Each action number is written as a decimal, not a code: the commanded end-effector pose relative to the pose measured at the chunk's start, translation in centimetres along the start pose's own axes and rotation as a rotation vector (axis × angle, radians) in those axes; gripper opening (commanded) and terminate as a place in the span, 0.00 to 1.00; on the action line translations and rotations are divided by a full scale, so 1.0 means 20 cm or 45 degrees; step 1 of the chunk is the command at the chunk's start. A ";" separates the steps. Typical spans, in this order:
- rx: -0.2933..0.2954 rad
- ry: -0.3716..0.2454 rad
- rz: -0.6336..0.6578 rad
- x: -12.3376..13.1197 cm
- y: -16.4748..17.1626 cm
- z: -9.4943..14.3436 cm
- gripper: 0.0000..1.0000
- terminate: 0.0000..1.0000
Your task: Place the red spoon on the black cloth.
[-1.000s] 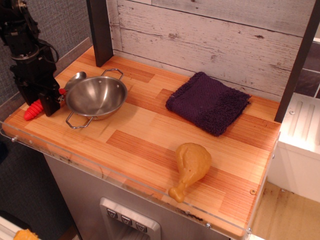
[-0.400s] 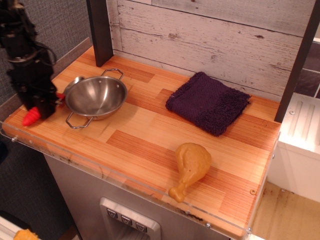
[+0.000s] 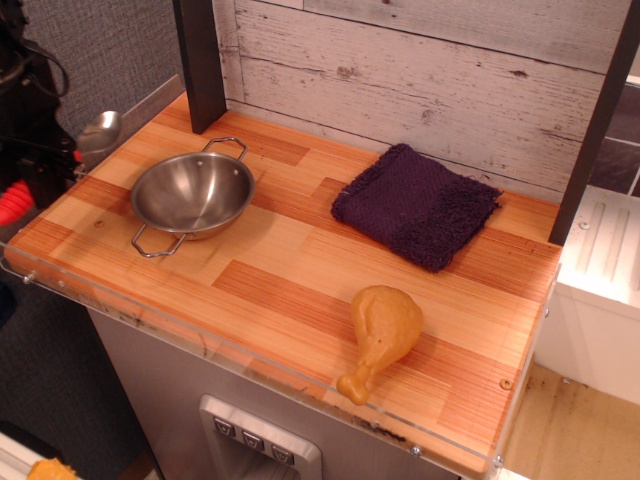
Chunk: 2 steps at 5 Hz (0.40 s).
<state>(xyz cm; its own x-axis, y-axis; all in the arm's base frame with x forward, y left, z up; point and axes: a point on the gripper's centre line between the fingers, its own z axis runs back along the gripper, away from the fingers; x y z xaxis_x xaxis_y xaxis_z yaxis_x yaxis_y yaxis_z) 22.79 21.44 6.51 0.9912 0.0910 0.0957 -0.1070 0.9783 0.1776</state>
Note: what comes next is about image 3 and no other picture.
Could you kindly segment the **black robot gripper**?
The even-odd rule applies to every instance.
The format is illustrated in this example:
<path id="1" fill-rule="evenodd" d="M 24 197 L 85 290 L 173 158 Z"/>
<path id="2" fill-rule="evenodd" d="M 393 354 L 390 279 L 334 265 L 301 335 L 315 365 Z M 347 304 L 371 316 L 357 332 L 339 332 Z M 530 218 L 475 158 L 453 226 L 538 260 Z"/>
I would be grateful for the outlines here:
<path id="1" fill-rule="evenodd" d="M 25 37 L 28 18 L 22 6 L 21 1 L 1 3 L 1 139 L 47 144 L 54 131 L 72 138 L 56 119 L 69 90 L 68 74 L 52 53 Z M 12 150 L 1 146 L 1 162 L 12 158 Z M 39 209 L 85 175 L 81 157 L 22 157 L 17 168 Z"/>

